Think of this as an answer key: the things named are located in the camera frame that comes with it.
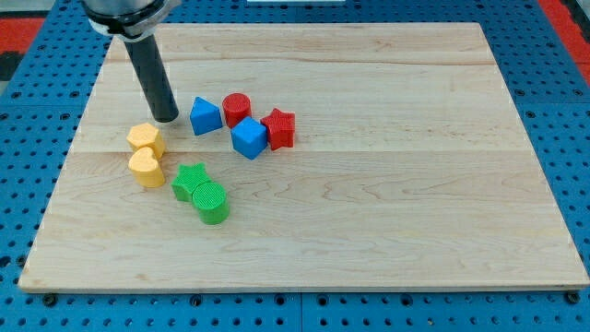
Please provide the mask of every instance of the green block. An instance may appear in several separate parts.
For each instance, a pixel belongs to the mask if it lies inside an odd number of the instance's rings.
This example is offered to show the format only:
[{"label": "green block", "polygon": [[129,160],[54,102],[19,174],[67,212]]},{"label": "green block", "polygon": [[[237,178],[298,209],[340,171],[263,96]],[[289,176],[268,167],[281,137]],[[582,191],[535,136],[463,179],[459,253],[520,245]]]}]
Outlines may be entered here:
[{"label": "green block", "polygon": [[201,185],[211,182],[205,171],[204,163],[197,163],[193,166],[179,165],[178,175],[172,182],[172,191],[176,199],[183,202],[190,202],[195,189]]},{"label": "green block", "polygon": [[218,183],[199,185],[193,193],[193,206],[207,225],[216,225],[230,214],[230,205],[225,190]]}]

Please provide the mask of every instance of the blue cube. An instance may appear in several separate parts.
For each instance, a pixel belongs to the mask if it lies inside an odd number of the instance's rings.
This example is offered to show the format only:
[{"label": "blue cube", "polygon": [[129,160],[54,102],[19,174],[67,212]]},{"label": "blue cube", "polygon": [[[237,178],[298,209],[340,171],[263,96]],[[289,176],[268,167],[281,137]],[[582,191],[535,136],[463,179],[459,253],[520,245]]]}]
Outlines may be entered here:
[{"label": "blue cube", "polygon": [[223,123],[221,122],[219,107],[201,97],[196,97],[191,111],[191,125],[193,125],[195,135],[203,135],[220,129]]},{"label": "blue cube", "polygon": [[233,148],[249,160],[256,158],[266,148],[266,127],[246,116],[231,129]]}]

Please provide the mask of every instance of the wooden cutting board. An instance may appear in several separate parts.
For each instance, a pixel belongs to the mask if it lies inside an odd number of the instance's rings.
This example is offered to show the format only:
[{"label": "wooden cutting board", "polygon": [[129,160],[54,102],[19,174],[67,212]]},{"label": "wooden cutting board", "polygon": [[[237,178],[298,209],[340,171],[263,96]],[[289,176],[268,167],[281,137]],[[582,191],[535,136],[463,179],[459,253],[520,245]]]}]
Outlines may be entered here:
[{"label": "wooden cutting board", "polygon": [[[20,287],[31,292],[579,289],[584,266],[478,24],[162,25],[180,118],[156,124],[167,184],[137,185],[125,136],[152,122],[115,40]],[[250,161],[201,96],[297,115],[295,148]],[[231,214],[169,186],[205,162]]]}]

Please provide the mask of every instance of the yellow block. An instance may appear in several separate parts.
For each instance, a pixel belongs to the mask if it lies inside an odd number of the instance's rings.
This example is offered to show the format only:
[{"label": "yellow block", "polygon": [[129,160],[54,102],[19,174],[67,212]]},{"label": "yellow block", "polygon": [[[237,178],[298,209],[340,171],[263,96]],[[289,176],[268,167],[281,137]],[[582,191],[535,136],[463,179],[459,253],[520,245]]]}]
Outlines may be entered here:
[{"label": "yellow block", "polygon": [[127,142],[131,149],[136,152],[143,147],[150,147],[154,150],[156,158],[160,159],[164,154],[164,139],[159,133],[159,129],[152,124],[144,123],[131,127]]},{"label": "yellow block", "polygon": [[129,170],[136,181],[147,188],[156,188],[166,183],[154,150],[149,147],[140,148],[131,156]]}]

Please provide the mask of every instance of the toy block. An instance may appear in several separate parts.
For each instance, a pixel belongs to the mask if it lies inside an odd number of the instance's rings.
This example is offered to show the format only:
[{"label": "toy block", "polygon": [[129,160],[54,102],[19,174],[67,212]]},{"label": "toy block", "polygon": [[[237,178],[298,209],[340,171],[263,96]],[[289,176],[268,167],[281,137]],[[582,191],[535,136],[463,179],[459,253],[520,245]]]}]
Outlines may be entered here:
[{"label": "toy block", "polygon": [[195,135],[203,135],[223,126],[219,107],[200,97],[196,97],[191,111],[191,125]]},{"label": "toy block", "polygon": [[157,188],[166,182],[164,173],[156,159],[156,154],[150,147],[137,150],[131,156],[127,166],[136,178],[137,183],[147,188]]},{"label": "toy block", "polygon": [[260,119],[260,123],[266,127],[270,149],[293,148],[295,141],[295,114],[284,113],[279,109],[273,109],[267,117]]},{"label": "toy block", "polygon": [[183,202],[190,202],[195,189],[201,185],[211,182],[205,171],[205,164],[198,163],[193,166],[179,165],[178,174],[172,181],[172,191],[176,199]]},{"label": "toy block", "polygon": [[148,123],[132,126],[127,135],[127,142],[134,152],[143,147],[150,147],[158,159],[162,157],[166,148],[159,129]]},{"label": "toy block", "polygon": [[199,218],[207,225],[217,225],[230,214],[225,190],[218,183],[199,185],[193,193],[193,206]]},{"label": "toy block", "polygon": [[266,148],[266,141],[266,128],[250,116],[231,129],[233,148],[249,160]]},{"label": "toy block", "polygon": [[221,103],[225,114],[225,123],[233,128],[246,116],[252,116],[250,98],[243,93],[232,93]]}]

